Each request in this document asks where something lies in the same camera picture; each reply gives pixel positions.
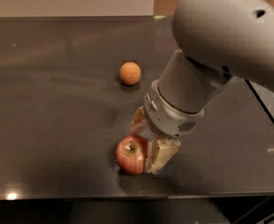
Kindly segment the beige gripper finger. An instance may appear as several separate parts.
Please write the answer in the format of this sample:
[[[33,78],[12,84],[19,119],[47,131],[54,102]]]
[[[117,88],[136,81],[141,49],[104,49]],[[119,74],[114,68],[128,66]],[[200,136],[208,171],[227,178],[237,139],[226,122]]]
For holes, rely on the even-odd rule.
[[[147,120],[145,118],[144,107],[140,106],[134,113],[133,119],[130,123],[129,134],[139,135],[148,128]]]
[[[161,170],[178,152],[181,141],[172,137],[153,137],[148,141],[144,171],[148,174]]]

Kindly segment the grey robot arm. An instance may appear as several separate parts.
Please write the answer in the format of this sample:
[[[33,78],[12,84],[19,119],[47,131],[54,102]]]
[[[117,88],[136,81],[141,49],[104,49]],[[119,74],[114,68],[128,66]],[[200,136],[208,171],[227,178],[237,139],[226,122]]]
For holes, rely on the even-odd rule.
[[[274,7],[264,0],[181,0],[172,17],[178,45],[134,115],[131,133],[150,129],[144,171],[178,151],[204,106],[233,77],[274,92]]]

